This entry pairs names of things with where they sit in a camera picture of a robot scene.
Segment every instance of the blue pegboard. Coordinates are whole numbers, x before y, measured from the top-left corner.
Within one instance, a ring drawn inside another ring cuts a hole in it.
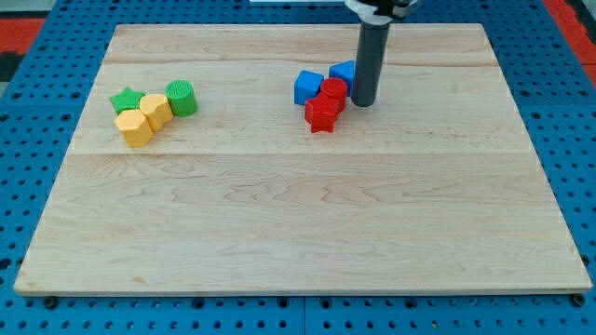
[[[60,0],[0,100],[0,332],[595,333],[593,292],[585,296],[57,301],[14,293],[20,262],[118,23],[357,21],[343,6],[250,7],[248,0]],[[484,25],[594,278],[596,92],[542,3],[426,0],[407,21]]]

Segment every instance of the green block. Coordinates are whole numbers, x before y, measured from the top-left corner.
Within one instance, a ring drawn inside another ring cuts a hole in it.
[[[166,86],[166,97],[174,115],[186,117],[198,109],[193,86],[186,80],[174,80]]]
[[[144,92],[132,90],[130,87],[125,87],[122,92],[110,97],[110,102],[114,106],[115,113],[120,115],[122,111],[129,109],[139,109],[139,101],[141,101]]]

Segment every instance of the green star block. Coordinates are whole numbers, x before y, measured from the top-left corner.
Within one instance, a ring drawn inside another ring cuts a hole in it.
[[[122,111],[129,109],[139,109],[139,101],[141,101],[144,92],[137,92],[130,87],[126,87],[120,92],[110,97],[112,106],[114,106],[115,113],[120,115]]]

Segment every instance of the green cylinder block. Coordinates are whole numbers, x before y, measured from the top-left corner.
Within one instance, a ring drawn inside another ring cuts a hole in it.
[[[174,80],[166,86],[166,96],[174,115],[186,117],[198,109],[193,86],[186,80]]]

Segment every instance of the wooden board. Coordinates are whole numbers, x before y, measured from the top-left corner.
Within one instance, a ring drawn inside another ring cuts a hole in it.
[[[484,30],[394,25],[377,103],[311,134],[292,82],[357,25],[119,26],[15,289],[459,295],[591,287]],[[108,97],[184,78],[199,112],[126,146]]]

